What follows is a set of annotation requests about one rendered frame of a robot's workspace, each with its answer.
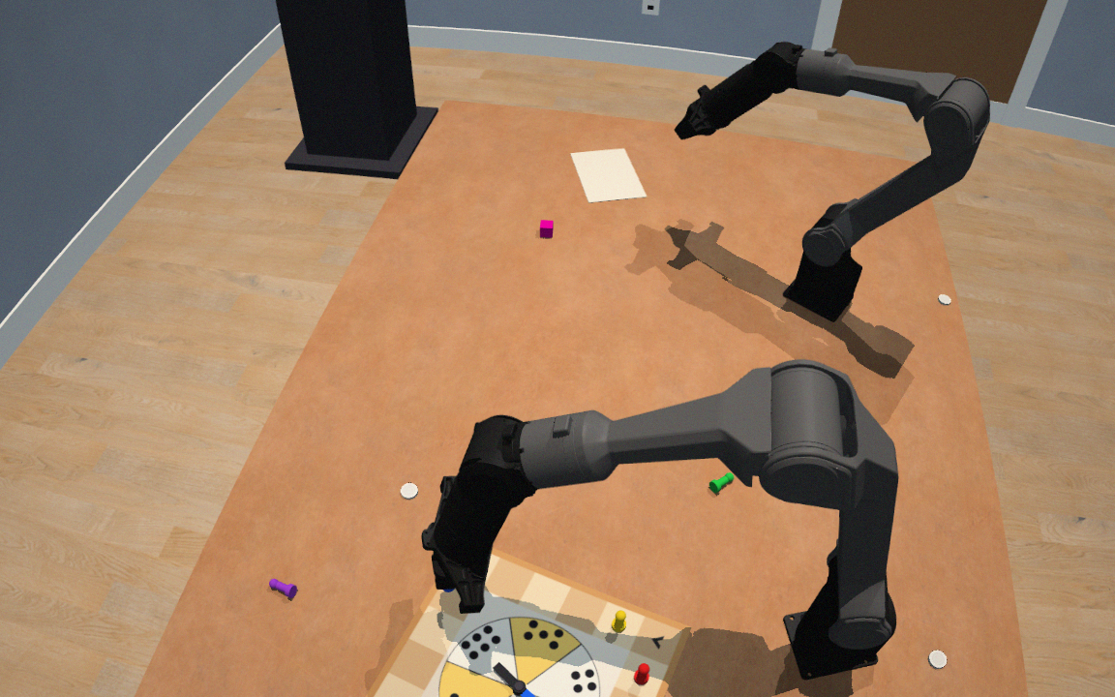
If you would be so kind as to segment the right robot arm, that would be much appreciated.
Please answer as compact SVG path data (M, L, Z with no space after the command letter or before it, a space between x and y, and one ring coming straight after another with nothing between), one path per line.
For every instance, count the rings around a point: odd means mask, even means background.
M990 99L985 85L969 76L860 66L836 48L813 51L794 43L772 45L724 80L727 101L740 113L788 88L837 97L862 91L902 101L915 122L924 116L932 147L932 155L871 193L831 204L802 236L798 274L783 296L836 322L853 300L862 272L851 248L867 232L964 178L990 122Z

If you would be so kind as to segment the green game pawn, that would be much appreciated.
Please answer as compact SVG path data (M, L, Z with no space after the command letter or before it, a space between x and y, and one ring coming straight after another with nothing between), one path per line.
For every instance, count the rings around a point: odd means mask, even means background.
M721 487L725 484L727 484L727 482L733 482L733 480L734 480L734 474L733 473L730 473L730 472L729 473L725 473L725 476L721 477L721 480L712 480L712 481L710 481L709 482L709 488L712 490L712 493L718 493L718 491L720 491Z

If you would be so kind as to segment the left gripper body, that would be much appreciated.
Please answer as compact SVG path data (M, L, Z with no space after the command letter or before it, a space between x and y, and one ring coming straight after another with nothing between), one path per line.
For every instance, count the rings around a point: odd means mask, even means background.
M456 476L443 476L439 482L439 505L437 519L432 529L421 530L421 548L424 550L437 552L439 563L445 567L445 572L450 575L450 581L455 590L460 596L460 614L481 613L484 606L484 583L489 568L489 558L493 550L493 541L496 535L487 541L468 541L448 526L445 520L445 502L450 495L453 480ZM492 548L491 548L492 546Z

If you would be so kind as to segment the blue and black spinner arrow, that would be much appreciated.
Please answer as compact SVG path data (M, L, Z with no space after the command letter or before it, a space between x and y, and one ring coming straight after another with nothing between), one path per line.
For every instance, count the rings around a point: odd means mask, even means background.
M508 683L510 685L512 685L512 688L513 688L514 693L521 694L522 697L535 697L534 694L532 694L532 693L529 691L529 689L526 688L526 684L523 683L523 681L521 681L521 680L515 679L514 676L512 675L512 672L510 672L507 669L505 669L505 667L503 665L496 664L495 666L493 666L493 670L495 670L496 672L498 672L500 677L502 679L504 679L505 683ZM515 691L515 683L523 683L524 688L522 689L522 691Z

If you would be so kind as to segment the cream rectangular sheet of paper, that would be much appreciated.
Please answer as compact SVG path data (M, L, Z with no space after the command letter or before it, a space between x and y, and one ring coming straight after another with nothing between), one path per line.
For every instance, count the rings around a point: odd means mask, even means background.
M570 153L588 203L647 197L624 147L611 151Z

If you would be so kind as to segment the tan printed game board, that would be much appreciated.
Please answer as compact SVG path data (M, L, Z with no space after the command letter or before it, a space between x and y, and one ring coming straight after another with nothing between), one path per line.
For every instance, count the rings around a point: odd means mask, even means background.
M459 604L433 583L366 697L522 697L496 664L535 697L665 697L694 629L495 548L481 613Z

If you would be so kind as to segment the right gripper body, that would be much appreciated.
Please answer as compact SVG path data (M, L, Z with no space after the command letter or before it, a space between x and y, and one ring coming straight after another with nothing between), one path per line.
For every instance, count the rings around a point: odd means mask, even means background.
M687 137L694 136L699 130L725 128L744 114L738 112L737 107L729 105L725 93L724 83L718 83L712 89L709 89L707 85L701 85L698 89L700 99L694 109L694 115L680 125Z

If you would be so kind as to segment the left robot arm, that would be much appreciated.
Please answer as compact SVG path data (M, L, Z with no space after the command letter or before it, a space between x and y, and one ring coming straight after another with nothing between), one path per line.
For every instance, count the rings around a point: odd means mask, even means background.
M895 447L849 374L825 364L753 369L727 391L619 420L597 410L531 422L489 416L474 425L445 520L462 538L487 541L510 513L497 509L514 509L539 488L608 480L620 464L709 458L747 487L760 476L780 501L838 510L827 582L808 612L783 619L799 677L878 664L895 631L886 573Z

